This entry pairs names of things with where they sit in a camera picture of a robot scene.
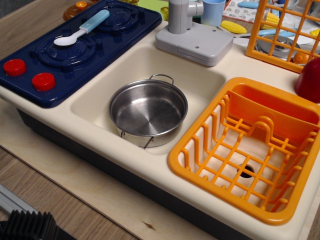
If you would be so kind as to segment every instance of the drain hole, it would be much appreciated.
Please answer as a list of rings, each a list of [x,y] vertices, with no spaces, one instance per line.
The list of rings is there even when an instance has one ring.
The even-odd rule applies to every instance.
[[[254,169],[253,169],[251,166],[249,166],[249,165],[246,165],[244,168],[247,169],[247,170],[249,170],[250,172],[253,172],[253,173],[255,172]],[[243,177],[243,178],[245,178],[245,179],[249,179],[249,178],[251,178],[252,176],[249,175],[249,174],[247,174],[247,173],[245,173],[245,172],[242,172],[241,175],[240,175],[240,177]]]

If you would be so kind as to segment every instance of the pot handle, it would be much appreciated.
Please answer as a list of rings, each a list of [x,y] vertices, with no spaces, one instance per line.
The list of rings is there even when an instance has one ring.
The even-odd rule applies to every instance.
[[[126,135],[125,131],[121,131],[120,138],[122,138],[125,135]],[[154,136],[150,137],[149,141],[146,143],[146,145],[142,149],[145,150],[153,140],[155,140],[155,137]]]
[[[157,73],[157,74],[153,74],[151,77],[149,77],[149,80],[151,80],[153,77],[155,77],[155,76],[164,76],[164,77],[167,77],[167,78],[169,78],[169,79],[171,79],[172,80],[172,85],[174,84],[174,82],[175,82],[175,80],[172,78],[172,77],[170,77],[170,76],[168,76],[168,75],[165,75],[165,74],[160,74],[160,73]]]

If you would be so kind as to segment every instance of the toy stove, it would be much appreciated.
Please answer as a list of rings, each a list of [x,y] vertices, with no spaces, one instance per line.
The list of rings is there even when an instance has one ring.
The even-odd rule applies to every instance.
[[[101,10],[109,18],[70,46],[54,40],[67,37]],[[27,100],[52,108],[76,92],[162,21],[158,12],[117,0],[101,0],[46,33],[0,65],[0,85]]]

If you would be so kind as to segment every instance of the white spoon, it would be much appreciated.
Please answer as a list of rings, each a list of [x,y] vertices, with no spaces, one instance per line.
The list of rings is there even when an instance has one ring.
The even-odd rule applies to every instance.
[[[77,38],[81,37],[84,34],[90,33],[93,29],[95,29],[100,23],[106,20],[110,16],[108,10],[101,10],[93,17],[91,17],[88,21],[82,24],[79,27],[79,31],[75,32],[71,36],[59,37],[54,40],[54,44],[58,46],[69,46],[76,43]]]

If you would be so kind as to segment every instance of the stainless steel pot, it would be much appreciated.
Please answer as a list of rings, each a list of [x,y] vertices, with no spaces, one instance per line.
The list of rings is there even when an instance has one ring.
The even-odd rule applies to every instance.
[[[152,79],[164,76],[172,83]],[[171,141],[188,112],[185,95],[168,75],[129,83],[111,98],[109,115],[119,135],[139,147],[156,147]]]
[[[271,39],[271,40],[273,40],[274,37],[275,37],[274,35],[265,36],[265,38]],[[290,38],[287,38],[284,36],[278,36],[277,42],[282,43],[282,44],[286,44],[289,47],[291,47],[293,45],[294,41],[291,40]],[[267,42],[265,40],[258,39],[255,44],[255,50],[262,52],[262,53],[265,53],[265,54],[269,54],[271,46],[272,46],[272,43]],[[272,56],[283,59],[283,60],[287,60],[288,55],[291,50],[289,47],[286,48],[286,47],[283,47],[280,45],[275,45]],[[301,48],[299,46],[299,44],[297,44],[297,43],[295,44],[295,47],[298,49]],[[297,53],[297,51],[293,51],[292,58],[296,55],[296,53]]]

